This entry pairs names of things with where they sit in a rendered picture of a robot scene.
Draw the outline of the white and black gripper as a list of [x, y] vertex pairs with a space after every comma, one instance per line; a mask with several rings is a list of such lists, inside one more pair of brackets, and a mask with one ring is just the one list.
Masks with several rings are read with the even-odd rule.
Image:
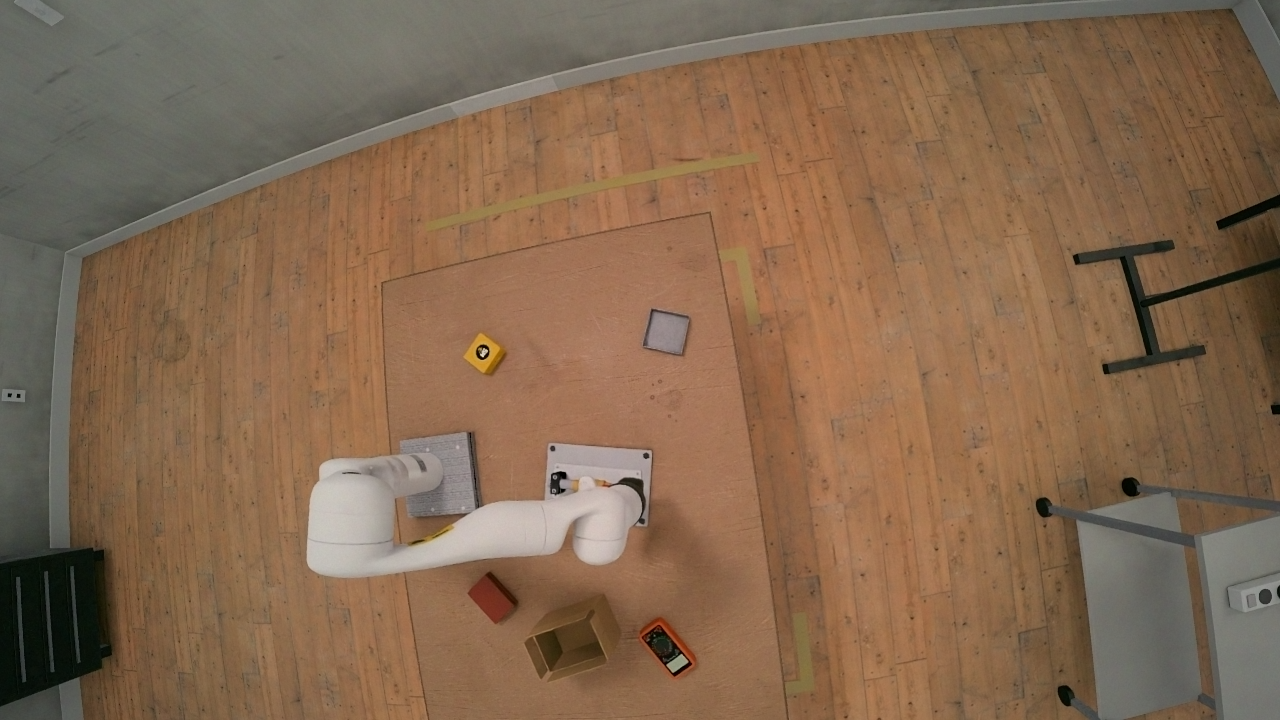
[[[646, 498], [645, 498], [645, 495], [643, 493], [644, 483], [643, 483], [641, 479], [627, 478], [627, 477], [620, 479], [618, 482], [620, 483], [616, 483], [616, 484], [612, 484], [612, 486], [608, 486], [608, 487], [612, 488], [612, 489], [623, 491], [631, 498], [634, 498], [634, 503], [636, 506], [636, 518], [635, 518], [635, 521], [632, 524], [632, 527], [634, 527], [643, 518], [643, 512], [644, 512], [645, 506], [646, 506]], [[579, 480], [579, 491], [593, 488], [593, 487], [598, 487], [596, 486], [596, 480], [593, 477], [581, 477], [581, 479]]]

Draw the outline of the brown cardboard box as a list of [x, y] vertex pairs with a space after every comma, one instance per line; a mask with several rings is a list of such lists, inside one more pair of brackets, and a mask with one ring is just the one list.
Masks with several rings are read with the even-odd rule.
[[549, 670], [549, 680], [557, 682], [604, 666], [621, 634], [603, 593], [547, 612], [529, 633], [524, 646], [534, 669], [541, 676]]

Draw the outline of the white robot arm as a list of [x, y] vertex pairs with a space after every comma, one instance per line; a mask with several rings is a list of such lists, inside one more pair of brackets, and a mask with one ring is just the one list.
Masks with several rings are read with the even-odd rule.
[[323, 462], [319, 477], [308, 507], [307, 564], [325, 577], [380, 577], [556, 553], [572, 521], [573, 552], [584, 562], [605, 565], [623, 553], [636, 518], [627, 493], [593, 487], [561, 498], [488, 503], [422, 541], [394, 544], [396, 498], [442, 483], [435, 455], [338, 457]]

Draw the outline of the dark red rectangular block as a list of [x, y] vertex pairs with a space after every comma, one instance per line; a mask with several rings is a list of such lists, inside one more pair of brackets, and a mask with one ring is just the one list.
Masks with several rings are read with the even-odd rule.
[[518, 603], [515, 596], [488, 571], [467, 593], [494, 624]]

